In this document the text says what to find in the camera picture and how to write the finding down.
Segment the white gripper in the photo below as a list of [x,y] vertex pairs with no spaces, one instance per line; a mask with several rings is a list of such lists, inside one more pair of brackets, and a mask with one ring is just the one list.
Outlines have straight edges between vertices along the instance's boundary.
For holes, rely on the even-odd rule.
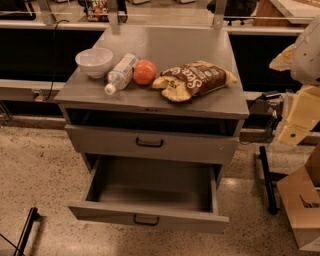
[[293,95],[293,102],[278,141],[298,145],[320,122],[320,16],[269,64],[276,71],[291,69],[291,77],[304,85]]

